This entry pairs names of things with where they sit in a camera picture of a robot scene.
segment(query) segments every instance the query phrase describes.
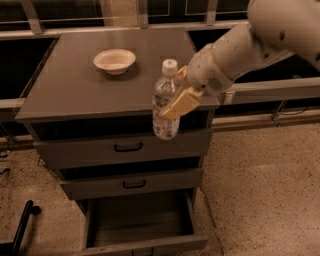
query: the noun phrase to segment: chair leg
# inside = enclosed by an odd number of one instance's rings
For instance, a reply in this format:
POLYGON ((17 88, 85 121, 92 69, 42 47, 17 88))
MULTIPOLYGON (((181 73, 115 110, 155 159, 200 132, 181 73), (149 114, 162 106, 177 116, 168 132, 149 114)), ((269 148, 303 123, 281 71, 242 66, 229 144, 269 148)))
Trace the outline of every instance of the chair leg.
POLYGON ((38 214, 38 213, 40 213, 40 207, 33 206, 32 200, 27 201, 20 219, 20 223, 19 223, 16 235, 13 240, 12 256, 17 256, 19 253, 20 245, 28 224, 30 214, 38 214))

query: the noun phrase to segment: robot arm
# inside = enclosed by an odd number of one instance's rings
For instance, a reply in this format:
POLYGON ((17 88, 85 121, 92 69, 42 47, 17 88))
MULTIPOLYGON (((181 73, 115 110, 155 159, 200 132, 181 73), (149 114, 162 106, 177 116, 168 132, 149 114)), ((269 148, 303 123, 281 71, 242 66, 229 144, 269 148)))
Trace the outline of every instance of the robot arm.
POLYGON ((182 86, 163 117, 187 114, 200 104, 203 93, 216 96, 240 76, 293 54, 320 71, 319 0, 251 0, 248 20, 194 55, 180 72, 182 86))

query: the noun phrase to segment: terrazzo floor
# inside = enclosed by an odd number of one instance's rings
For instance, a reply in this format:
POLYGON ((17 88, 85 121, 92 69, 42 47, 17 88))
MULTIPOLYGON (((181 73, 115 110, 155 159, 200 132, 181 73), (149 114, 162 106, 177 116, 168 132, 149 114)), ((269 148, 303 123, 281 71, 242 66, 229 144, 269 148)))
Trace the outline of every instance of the terrazzo floor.
MULTIPOLYGON (((21 255, 81 250, 85 217, 34 149, 0 161, 0 240, 15 234, 25 202, 42 209, 28 224, 21 255)), ((320 119, 282 128, 214 133, 195 200, 209 242, 178 255, 320 255, 320 119)))

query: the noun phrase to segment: white bowl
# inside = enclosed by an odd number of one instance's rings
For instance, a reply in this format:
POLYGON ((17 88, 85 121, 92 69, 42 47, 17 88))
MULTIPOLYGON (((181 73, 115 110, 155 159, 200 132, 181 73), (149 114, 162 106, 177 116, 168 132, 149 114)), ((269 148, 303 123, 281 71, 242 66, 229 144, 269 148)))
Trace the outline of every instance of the white bowl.
POLYGON ((135 61, 134 53, 123 49, 101 52, 93 60, 97 68, 103 69, 110 75, 123 74, 135 61))

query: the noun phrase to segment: countertop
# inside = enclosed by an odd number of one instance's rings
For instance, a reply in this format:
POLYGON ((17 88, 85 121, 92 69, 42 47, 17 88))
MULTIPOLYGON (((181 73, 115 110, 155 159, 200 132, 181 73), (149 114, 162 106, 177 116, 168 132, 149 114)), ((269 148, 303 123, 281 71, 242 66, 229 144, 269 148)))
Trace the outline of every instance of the countertop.
MULTIPOLYGON (((128 29, 63 34, 16 116, 17 121, 99 118, 151 113, 153 84, 163 60, 179 67, 195 53, 183 28, 128 29), (112 76, 93 64, 100 52, 131 50, 136 62, 122 75, 112 76)), ((199 108, 219 105, 203 97, 199 108)))

